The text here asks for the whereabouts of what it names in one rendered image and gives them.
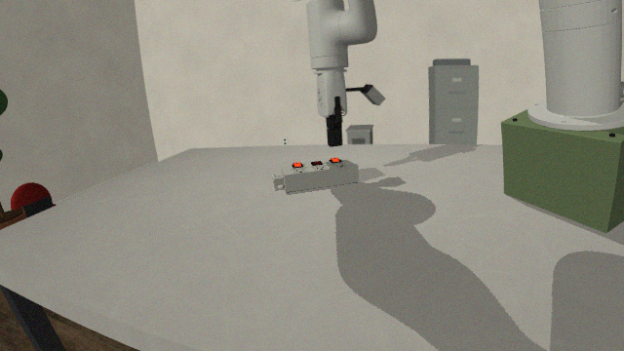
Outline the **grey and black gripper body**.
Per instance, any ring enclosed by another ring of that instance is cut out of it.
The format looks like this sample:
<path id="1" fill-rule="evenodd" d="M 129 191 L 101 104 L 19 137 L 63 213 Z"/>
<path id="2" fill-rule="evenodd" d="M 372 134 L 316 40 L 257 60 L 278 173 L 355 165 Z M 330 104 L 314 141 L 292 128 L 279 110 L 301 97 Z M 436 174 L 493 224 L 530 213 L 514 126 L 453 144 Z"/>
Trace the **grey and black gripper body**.
<path id="1" fill-rule="evenodd" d="M 334 114 L 334 98 L 339 97 L 341 111 L 347 114 L 347 97 L 344 73 L 347 69 L 314 71 L 317 74 L 317 105 L 318 113 L 326 118 Z"/>

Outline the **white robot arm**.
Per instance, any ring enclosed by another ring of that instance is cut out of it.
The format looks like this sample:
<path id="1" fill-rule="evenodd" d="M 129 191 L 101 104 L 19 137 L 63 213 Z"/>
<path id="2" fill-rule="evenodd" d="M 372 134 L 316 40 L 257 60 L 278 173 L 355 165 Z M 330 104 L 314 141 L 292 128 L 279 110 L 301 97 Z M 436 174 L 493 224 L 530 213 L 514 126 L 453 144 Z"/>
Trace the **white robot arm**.
<path id="1" fill-rule="evenodd" d="M 547 103 L 543 99 L 531 105 L 528 118 L 569 131 L 624 127 L 622 0 L 538 2 Z M 344 11 L 343 0 L 306 3 L 311 69 L 344 69 L 349 66 L 348 46 L 374 40 L 373 0 L 348 4 Z"/>

